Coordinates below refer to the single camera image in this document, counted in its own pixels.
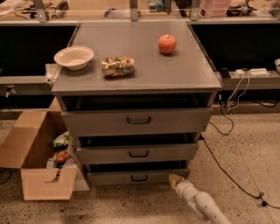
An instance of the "cabinet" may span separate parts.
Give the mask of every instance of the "cabinet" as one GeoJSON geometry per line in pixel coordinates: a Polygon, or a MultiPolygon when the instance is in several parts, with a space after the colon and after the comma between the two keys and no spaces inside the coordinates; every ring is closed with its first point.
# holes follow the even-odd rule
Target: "cabinet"
{"type": "Polygon", "coordinates": [[[85,23],[73,45],[97,55],[83,70],[62,69],[52,92],[90,182],[167,182],[169,173],[187,177],[221,84],[186,23],[85,23]],[[157,47],[166,32],[178,41],[168,56],[157,47]],[[105,79],[102,58],[120,55],[133,57],[136,71],[105,79]]]}

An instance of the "bowl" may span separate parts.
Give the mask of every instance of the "bowl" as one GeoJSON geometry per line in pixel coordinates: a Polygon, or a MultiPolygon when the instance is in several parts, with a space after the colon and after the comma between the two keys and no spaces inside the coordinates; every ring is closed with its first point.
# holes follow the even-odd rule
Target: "bowl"
{"type": "Polygon", "coordinates": [[[275,60],[276,70],[280,73],[280,59],[275,60]]]}
{"type": "Polygon", "coordinates": [[[77,71],[86,67],[94,55],[94,52],[88,47],[69,46],[57,52],[54,56],[54,61],[60,66],[77,71]]]}

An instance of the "floor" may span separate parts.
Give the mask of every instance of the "floor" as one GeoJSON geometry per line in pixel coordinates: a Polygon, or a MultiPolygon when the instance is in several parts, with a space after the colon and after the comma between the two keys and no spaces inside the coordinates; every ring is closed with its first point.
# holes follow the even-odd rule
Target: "floor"
{"type": "MultiPolygon", "coordinates": [[[[255,103],[240,105],[228,115],[234,128],[223,136],[213,126],[227,132],[231,122],[221,115],[219,105],[204,138],[221,167],[246,191],[270,205],[280,207],[280,105],[265,108],[255,103]]],[[[14,120],[0,120],[0,144],[14,120]]],[[[189,180],[197,189],[212,195],[220,210],[232,223],[277,224],[280,210],[262,206],[243,192],[219,168],[203,141],[190,163],[189,180]]],[[[171,189],[169,184],[113,185],[75,192],[68,201],[23,201],[18,170],[0,185],[0,223],[40,224],[143,224],[203,223],[171,189]]]]}

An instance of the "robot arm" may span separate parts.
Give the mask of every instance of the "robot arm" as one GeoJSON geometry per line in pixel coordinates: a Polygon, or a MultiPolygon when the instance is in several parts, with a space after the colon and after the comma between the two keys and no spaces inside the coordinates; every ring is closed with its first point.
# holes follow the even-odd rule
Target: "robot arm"
{"type": "Polygon", "coordinates": [[[171,186],[176,190],[176,194],[186,201],[199,220],[210,220],[213,224],[232,224],[208,193],[199,192],[190,181],[174,175],[170,175],[171,186]]]}

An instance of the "black handle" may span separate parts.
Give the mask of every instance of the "black handle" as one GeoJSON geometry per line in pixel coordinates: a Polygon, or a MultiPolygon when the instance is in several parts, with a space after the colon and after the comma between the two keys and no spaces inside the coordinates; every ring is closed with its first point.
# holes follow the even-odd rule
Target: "black handle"
{"type": "Polygon", "coordinates": [[[151,117],[149,116],[148,118],[142,120],[142,121],[132,121],[130,118],[126,118],[127,123],[129,124],[146,124],[151,122],[151,117]]]}
{"type": "Polygon", "coordinates": [[[146,151],[146,154],[145,155],[132,155],[132,153],[131,153],[131,151],[129,152],[129,156],[131,157],[131,158],[147,158],[148,156],[149,156],[149,152],[148,151],[146,151]]]}
{"type": "Polygon", "coordinates": [[[144,182],[148,179],[148,175],[145,175],[144,178],[139,178],[139,179],[135,179],[135,178],[133,178],[133,175],[131,175],[130,178],[131,178],[131,181],[133,181],[133,182],[141,182],[141,181],[144,182]]]}

